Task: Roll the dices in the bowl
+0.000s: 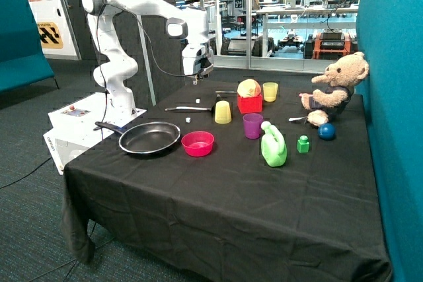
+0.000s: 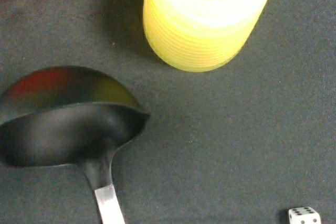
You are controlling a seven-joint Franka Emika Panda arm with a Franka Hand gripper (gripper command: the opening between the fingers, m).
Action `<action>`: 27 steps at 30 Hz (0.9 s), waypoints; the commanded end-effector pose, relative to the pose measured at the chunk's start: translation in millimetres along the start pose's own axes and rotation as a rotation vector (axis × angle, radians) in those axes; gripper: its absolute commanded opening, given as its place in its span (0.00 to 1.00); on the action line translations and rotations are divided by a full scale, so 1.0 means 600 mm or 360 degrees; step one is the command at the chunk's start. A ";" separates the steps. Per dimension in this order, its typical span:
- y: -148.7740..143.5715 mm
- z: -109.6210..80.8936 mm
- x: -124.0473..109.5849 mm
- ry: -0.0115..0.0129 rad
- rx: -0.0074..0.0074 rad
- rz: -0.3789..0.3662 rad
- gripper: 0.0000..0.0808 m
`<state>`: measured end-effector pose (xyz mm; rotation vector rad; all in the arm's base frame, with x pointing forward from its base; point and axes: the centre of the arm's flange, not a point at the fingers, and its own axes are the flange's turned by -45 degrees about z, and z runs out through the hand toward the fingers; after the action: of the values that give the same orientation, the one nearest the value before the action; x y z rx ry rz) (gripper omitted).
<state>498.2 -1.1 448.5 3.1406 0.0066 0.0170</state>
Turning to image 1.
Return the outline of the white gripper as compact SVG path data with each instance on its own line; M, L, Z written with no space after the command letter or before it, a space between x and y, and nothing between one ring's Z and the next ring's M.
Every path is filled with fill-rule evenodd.
M188 44L182 51L182 66L185 75L196 76L199 80L213 70L213 50L209 44Z

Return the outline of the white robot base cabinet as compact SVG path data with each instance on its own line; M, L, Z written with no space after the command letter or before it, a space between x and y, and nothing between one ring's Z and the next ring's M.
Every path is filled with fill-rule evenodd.
M96 122L124 127L143 113L144 109L137 108L134 114L112 114L106 105L106 95L101 92L50 112L52 129L44 134L44 140L59 174L63 174L67 163L113 134L108 129L99 129Z

